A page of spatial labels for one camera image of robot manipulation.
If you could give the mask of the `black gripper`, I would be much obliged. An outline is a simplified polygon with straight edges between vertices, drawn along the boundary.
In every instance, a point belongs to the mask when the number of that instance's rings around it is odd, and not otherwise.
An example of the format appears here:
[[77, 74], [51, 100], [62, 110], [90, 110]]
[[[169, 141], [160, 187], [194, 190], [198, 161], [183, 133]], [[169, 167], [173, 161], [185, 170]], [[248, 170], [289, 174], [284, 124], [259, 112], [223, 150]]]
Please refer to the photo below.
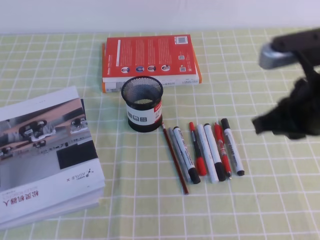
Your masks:
[[305, 78], [294, 84], [290, 95], [266, 114], [252, 119], [255, 133], [272, 132], [291, 140], [320, 135], [320, 73], [307, 57], [295, 52]]

